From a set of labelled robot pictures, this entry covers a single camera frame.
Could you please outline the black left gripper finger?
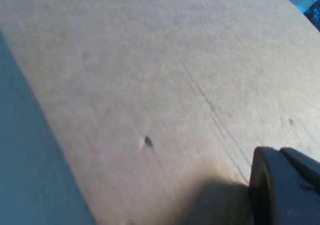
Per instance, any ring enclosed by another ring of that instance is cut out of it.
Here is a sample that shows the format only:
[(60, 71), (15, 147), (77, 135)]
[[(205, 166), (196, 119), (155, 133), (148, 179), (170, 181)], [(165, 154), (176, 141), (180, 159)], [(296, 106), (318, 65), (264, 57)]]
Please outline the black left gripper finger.
[(320, 163), (294, 148), (256, 147), (248, 189), (255, 225), (320, 223)]

